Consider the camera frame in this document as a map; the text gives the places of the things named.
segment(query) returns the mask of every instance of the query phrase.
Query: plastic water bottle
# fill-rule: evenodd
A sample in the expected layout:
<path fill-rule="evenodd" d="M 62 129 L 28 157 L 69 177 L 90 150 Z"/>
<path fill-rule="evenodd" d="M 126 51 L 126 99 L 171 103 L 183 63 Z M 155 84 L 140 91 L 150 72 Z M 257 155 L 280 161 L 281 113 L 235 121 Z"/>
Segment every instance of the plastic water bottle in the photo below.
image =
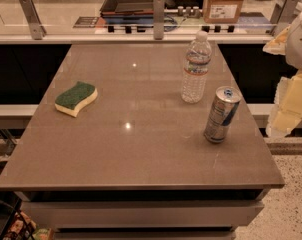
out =
<path fill-rule="evenodd" d="M 196 103 L 203 96 L 212 54 L 211 45 L 207 39 L 208 33 L 199 31 L 186 52 L 181 97 L 188 103 Z"/>

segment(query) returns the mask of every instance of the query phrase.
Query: sponge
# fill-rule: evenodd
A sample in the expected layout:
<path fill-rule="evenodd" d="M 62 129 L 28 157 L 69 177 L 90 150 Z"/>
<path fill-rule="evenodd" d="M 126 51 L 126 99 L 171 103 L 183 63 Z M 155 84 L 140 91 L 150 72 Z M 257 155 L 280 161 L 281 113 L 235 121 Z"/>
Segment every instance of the sponge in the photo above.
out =
<path fill-rule="evenodd" d="M 58 111 L 77 117 L 80 110 L 93 102 L 97 96 L 98 91 L 93 85 L 79 81 L 56 98 L 55 107 Z"/>

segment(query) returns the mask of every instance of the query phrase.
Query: white bottle cap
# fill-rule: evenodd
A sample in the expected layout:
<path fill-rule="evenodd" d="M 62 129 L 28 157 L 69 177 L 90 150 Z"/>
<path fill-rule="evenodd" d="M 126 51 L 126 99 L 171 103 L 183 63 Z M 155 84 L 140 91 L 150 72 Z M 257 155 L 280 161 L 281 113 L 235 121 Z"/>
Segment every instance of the white bottle cap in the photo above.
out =
<path fill-rule="evenodd" d="M 197 35 L 196 35 L 196 40 L 200 41 L 200 42 L 205 42 L 208 39 L 208 33 L 206 31 L 198 31 Z"/>

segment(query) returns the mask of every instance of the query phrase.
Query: speckled floor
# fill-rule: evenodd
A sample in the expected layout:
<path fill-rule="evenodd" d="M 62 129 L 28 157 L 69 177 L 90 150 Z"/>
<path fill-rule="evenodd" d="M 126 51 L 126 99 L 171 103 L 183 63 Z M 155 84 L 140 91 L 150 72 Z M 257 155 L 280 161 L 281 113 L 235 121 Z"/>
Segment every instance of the speckled floor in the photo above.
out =
<path fill-rule="evenodd" d="M 266 143 L 286 185 L 268 193 L 265 208 L 248 227 L 236 230 L 236 240 L 302 240 L 302 139 Z M 0 155 L 4 151 L 0 141 Z"/>

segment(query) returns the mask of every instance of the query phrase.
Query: can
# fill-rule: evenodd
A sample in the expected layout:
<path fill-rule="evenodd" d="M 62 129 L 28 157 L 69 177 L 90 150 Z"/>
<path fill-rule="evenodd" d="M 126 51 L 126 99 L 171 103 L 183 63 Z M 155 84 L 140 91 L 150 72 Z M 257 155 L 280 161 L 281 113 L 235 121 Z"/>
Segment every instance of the can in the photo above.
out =
<path fill-rule="evenodd" d="M 233 87 L 222 86 L 216 90 L 203 134 L 208 141 L 224 141 L 241 99 L 241 93 Z"/>

